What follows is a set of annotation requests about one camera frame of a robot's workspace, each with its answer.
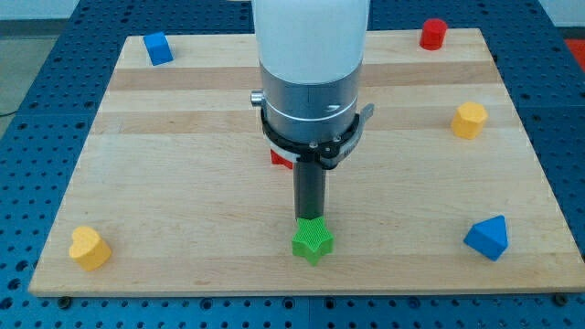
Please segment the yellow block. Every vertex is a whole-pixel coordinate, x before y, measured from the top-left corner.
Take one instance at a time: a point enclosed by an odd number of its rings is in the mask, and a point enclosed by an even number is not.
[[[93,228],[75,228],[71,237],[73,244],[69,248],[69,256],[85,271],[99,268],[112,255],[108,244]]]
[[[451,129],[459,137],[473,139],[482,132],[486,120],[487,111],[484,106],[468,101],[457,108],[451,121]]]

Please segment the yellow heart-shaped block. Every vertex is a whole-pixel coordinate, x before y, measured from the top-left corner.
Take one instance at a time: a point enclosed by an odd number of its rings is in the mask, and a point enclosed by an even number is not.
[[[71,237],[73,244],[69,247],[69,256],[85,271],[99,268],[112,255],[110,246],[93,228],[75,228]]]

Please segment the blue pegboard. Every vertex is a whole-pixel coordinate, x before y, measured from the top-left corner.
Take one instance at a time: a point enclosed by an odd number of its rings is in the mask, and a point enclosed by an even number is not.
[[[581,251],[584,77],[536,0],[373,0],[370,29],[480,27]],[[250,3],[81,0],[0,142],[0,328],[585,327],[585,295],[82,299],[27,293],[129,35],[250,33]]]

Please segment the blue block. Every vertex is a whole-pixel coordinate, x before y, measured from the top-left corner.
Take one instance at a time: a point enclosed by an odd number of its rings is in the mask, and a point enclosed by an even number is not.
[[[166,41],[166,37],[163,32],[157,32],[153,33],[152,35],[144,36],[143,40],[153,65],[159,65],[173,60],[171,48],[168,46],[168,42]]]
[[[488,259],[496,261],[508,247],[504,216],[473,225],[463,242]]]

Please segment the green star block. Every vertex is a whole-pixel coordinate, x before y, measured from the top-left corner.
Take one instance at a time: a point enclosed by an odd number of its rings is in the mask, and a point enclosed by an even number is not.
[[[292,254],[305,257],[311,265],[333,251],[334,236],[325,227],[325,217],[297,218],[299,229],[292,237]]]

